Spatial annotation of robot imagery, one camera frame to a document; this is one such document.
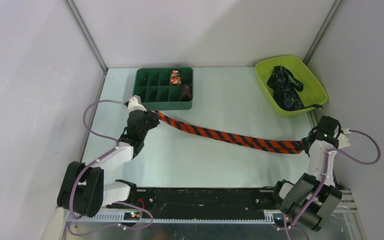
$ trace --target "white wall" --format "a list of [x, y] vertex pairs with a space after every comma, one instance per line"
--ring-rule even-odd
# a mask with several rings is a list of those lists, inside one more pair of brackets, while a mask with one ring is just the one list
[[[378, 164], [363, 166], [339, 156], [335, 170], [351, 188], [368, 238], [383, 240], [384, 1], [344, 1], [310, 68], [329, 94], [321, 113], [337, 118], [342, 127], [369, 133], [380, 144]], [[376, 156], [368, 140], [354, 135], [347, 152], [365, 161]]]
[[76, 0], [109, 67], [303, 58], [333, 0]]
[[0, 240], [39, 239], [102, 72], [61, 0], [0, 0]]

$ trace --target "plastic basin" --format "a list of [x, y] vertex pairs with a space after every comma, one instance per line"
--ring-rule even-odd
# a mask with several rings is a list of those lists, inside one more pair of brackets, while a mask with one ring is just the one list
[[297, 92], [304, 106], [313, 104], [323, 105], [326, 103], [328, 100], [326, 90], [310, 69], [299, 58], [292, 55], [273, 57], [258, 63], [255, 66], [255, 74], [262, 92], [277, 114], [283, 117], [290, 117], [309, 112], [313, 110], [314, 107], [295, 111], [286, 111], [279, 107], [273, 99], [274, 90], [267, 86], [267, 80], [269, 80], [269, 77], [276, 66], [286, 67], [293, 73], [296, 79], [304, 84], [303, 91]]

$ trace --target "floor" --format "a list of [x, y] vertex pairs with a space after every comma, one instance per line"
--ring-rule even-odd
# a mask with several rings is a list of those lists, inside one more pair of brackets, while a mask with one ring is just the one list
[[[137, 68], [110, 68], [101, 100], [126, 101], [132, 96]], [[196, 67], [193, 69], [193, 106], [163, 111], [175, 119], [230, 133], [274, 140], [300, 140], [308, 135], [306, 114], [277, 115], [264, 97], [253, 67]], [[118, 138], [128, 110], [114, 103], [98, 106], [92, 129]], [[307, 170], [305, 153], [286, 155], [184, 133], [161, 123], [149, 131], [140, 154], [105, 182], [124, 179], [141, 187], [252, 188], [296, 182]], [[90, 135], [83, 156], [89, 163], [113, 146]]]

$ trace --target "patterned fabric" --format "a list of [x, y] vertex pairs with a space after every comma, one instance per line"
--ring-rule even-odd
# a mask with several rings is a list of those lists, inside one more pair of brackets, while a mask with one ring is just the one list
[[217, 131], [173, 119], [162, 114], [160, 111], [155, 112], [158, 113], [161, 121], [188, 134], [278, 154], [299, 154], [304, 149], [301, 141], [266, 140], [224, 131]]
[[304, 84], [296, 79], [289, 69], [284, 66], [275, 66], [267, 81], [267, 86], [274, 90], [273, 99], [285, 111], [296, 111], [306, 108], [321, 108], [322, 105], [313, 104], [304, 106], [298, 92], [302, 92]]

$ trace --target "green compartment organizer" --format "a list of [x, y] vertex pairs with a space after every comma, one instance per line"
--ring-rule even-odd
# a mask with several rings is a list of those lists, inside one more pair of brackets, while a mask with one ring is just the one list
[[328, 100], [326, 90], [310, 69], [299, 58], [292, 55], [278, 56], [264, 60], [255, 66], [255, 74], [262, 92], [277, 114], [284, 117], [290, 117], [309, 112], [313, 110], [314, 107], [296, 111], [286, 111], [279, 107], [273, 99], [274, 90], [267, 86], [267, 80], [269, 80], [269, 77], [273, 73], [276, 66], [286, 67], [293, 73], [296, 79], [300, 80], [304, 84], [302, 92], [297, 92], [304, 106], [310, 106], [313, 104], [323, 105], [326, 103]]
[[[190, 84], [192, 99], [181, 101], [182, 86], [170, 86], [170, 74], [177, 70], [181, 84]], [[150, 110], [188, 110], [194, 98], [194, 71], [191, 67], [140, 68], [136, 72], [133, 95]]]

